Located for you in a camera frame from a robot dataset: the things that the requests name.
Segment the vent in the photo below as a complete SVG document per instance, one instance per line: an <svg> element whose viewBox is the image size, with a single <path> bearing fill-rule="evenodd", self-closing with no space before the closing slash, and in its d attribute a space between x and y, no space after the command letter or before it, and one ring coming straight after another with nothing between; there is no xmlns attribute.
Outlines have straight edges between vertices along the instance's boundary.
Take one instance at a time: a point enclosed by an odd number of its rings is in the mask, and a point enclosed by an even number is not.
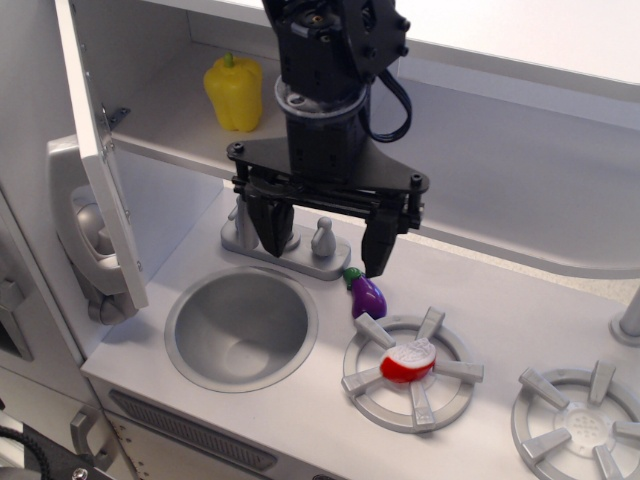
<svg viewBox="0 0 640 480"><path fill-rule="evenodd" d="M115 390L111 390L109 396L131 418L225 460L259 472L276 464L276 458L273 455L210 428L190 422Z"/></svg>

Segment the black cable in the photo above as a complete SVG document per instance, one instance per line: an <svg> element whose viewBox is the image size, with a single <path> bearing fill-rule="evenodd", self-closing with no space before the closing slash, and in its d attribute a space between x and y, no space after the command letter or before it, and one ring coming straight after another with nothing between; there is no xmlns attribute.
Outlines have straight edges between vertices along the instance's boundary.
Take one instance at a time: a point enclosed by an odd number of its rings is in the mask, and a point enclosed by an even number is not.
<svg viewBox="0 0 640 480"><path fill-rule="evenodd" d="M405 112L407 112L407 118L404 123L395 131L391 133L374 133L371 131L371 127L369 125L369 118L366 110L363 108L360 110L360 123L362 123L362 127L364 128L367 135L369 135L373 140L380 143L391 143L396 140L400 140L402 137L406 135L411 128L411 118L413 116L413 107L411 106L411 99L409 95L402 88L402 85L398 83L398 81L393 77L393 75L389 72L389 70L385 70L378 78L382 81L382 83L389 89L391 93L395 95L395 97L400 101L400 104L404 108Z"/></svg>
<svg viewBox="0 0 640 480"><path fill-rule="evenodd" d="M10 438L11 440L22 443L36 457L38 465L40 465L40 473L42 474L41 479L52 480L47 456L44 454L44 450L42 450L40 445L38 445L35 440L25 435L24 433L6 427L0 427L0 437Z"/></svg>

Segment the sink basin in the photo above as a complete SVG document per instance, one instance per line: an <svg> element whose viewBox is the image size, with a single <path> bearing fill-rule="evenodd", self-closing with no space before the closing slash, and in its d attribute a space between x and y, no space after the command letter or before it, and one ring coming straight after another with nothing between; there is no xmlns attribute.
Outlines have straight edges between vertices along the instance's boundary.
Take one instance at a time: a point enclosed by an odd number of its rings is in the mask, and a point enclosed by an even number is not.
<svg viewBox="0 0 640 480"><path fill-rule="evenodd" d="M169 313L165 345L186 378L219 392L279 382L307 358L318 333L309 293L275 270L239 267L187 289Z"/></svg>

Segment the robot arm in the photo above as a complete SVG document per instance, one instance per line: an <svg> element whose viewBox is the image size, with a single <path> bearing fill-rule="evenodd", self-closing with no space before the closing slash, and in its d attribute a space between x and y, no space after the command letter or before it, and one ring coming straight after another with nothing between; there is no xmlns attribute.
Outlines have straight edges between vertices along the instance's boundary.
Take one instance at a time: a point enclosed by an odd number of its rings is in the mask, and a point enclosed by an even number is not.
<svg viewBox="0 0 640 480"><path fill-rule="evenodd" d="M411 103L387 72L407 54L409 22L392 0L263 0L278 37L276 98L287 137L232 144L235 190L264 248L283 252L293 205L360 217L366 274L384 271L396 235L418 228L428 179L380 152L372 141L406 133ZM398 131L369 129L371 84L379 77L407 110Z"/></svg>

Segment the door handle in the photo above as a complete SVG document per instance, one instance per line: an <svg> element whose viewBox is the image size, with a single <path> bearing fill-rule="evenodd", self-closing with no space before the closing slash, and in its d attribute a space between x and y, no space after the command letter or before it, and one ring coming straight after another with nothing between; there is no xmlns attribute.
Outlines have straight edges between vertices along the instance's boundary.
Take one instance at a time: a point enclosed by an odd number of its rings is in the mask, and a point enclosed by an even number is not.
<svg viewBox="0 0 640 480"><path fill-rule="evenodd" d="M99 253L78 223L77 202L82 200L78 190L89 185L89 180L75 135L49 142L47 185L53 222L71 261L101 293L114 295L127 292L124 274L116 256Z"/></svg>
<svg viewBox="0 0 640 480"><path fill-rule="evenodd" d="M106 472L113 463L113 458L104 450L94 455L89 447L89 432L95 423L95 420L91 420L86 414L78 412L71 420L71 441L77 455L92 466Z"/></svg>

